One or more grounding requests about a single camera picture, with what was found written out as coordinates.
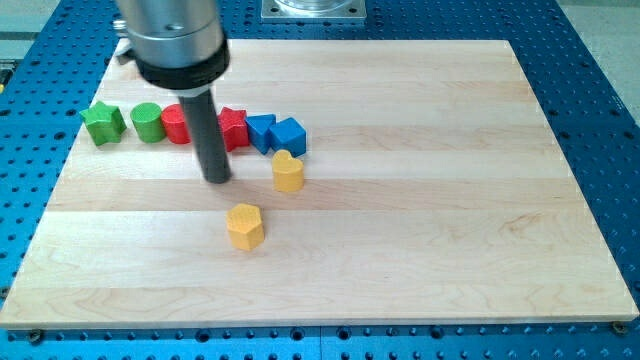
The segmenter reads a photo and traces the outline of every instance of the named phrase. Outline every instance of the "red block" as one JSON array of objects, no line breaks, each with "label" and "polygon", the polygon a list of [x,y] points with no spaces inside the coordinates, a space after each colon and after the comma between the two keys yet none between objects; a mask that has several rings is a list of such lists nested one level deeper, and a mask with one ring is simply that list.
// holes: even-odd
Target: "red block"
[{"label": "red block", "polygon": [[228,152],[238,146],[249,146],[246,119],[246,110],[222,108],[218,116],[218,122],[220,123],[224,145]]},{"label": "red block", "polygon": [[164,131],[167,133],[169,141],[174,144],[188,144],[191,142],[180,104],[167,106],[162,110],[160,119],[162,119]]}]

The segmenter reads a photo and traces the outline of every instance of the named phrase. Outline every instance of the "toy block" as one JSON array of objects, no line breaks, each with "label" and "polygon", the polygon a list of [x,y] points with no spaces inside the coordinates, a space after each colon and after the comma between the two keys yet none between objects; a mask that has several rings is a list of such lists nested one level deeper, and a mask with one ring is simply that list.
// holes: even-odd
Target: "toy block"
[{"label": "toy block", "polygon": [[140,140],[154,143],[167,136],[160,120],[161,114],[162,108],[155,103],[142,103],[131,110],[131,121]]},{"label": "toy block", "polygon": [[80,111],[80,116],[96,146],[107,142],[119,143],[121,134],[127,129],[120,109],[102,101]]},{"label": "toy block", "polygon": [[273,188],[282,192],[294,192],[304,186],[304,164],[294,159],[287,150],[278,150],[271,159]]},{"label": "toy block", "polygon": [[224,146],[227,152],[233,151],[238,146],[249,146],[249,134],[247,132],[247,111],[222,108],[218,116]]},{"label": "toy block", "polygon": [[293,157],[307,152],[307,132],[294,118],[288,118],[272,125],[271,147],[273,150],[289,150]]},{"label": "toy block", "polygon": [[188,144],[191,142],[187,124],[184,121],[184,113],[180,104],[167,106],[160,114],[164,131],[169,141],[174,144]]},{"label": "toy block", "polygon": [[227,231],[231,244],[251,251],[264,241],[264,229],[260,208],[249,204],[238,204],[227,212]]},{"label": "toy block", "polygon": [[271,147],[269,128],[276,123],[276,116],[273,114],[249,116],[246,122],[249,141],[263,155],[266,154]]}]

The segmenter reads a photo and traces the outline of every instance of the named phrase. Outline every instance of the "blue cube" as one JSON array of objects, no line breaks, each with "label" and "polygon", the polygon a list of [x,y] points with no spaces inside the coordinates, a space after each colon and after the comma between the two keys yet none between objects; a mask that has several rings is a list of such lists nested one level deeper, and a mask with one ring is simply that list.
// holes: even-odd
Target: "blue cube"
[{"label": "blue cube", "polygon": [[271,147],[269,128],[276,123],[276,116],[273,114],[248,116],[246,122],[249,141],[263,155],[266,154]]},{"label": "blue cube", "polygon": [[294,118],[271,125],[271,147],[273,150],[289,150],[291,156],[298,157],[307,152],[307,132]]}]

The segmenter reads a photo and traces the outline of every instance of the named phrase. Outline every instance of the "wooden board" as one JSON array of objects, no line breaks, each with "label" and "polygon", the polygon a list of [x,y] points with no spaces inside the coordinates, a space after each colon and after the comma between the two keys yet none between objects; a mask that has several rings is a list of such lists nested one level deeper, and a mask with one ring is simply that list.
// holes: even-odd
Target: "wooden board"
[{"label": "wooden board", "polygon": [[[269,156],[201,180],[191,146],[78,134],[1,313],[7,328],[630,320],[638,310],[503,41],[231,43],[218,109],[294,116],[307,182]],[[95,97],[176,101],[111,62]],[[225,212],[263,209],[230,246]]]}]

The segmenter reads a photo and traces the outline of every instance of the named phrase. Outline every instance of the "metal mounting base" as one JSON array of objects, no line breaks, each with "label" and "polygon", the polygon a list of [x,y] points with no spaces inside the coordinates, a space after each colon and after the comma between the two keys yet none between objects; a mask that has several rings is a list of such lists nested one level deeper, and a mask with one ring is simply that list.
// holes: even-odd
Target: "metal mounting base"
[{"label": "metal mounting base", "polygon": [[301,10],[283,4],[278,0],[262,0],[261,17],[263,23],[364,23],[367,18],[365,0],[351,0],[329,10]]}]

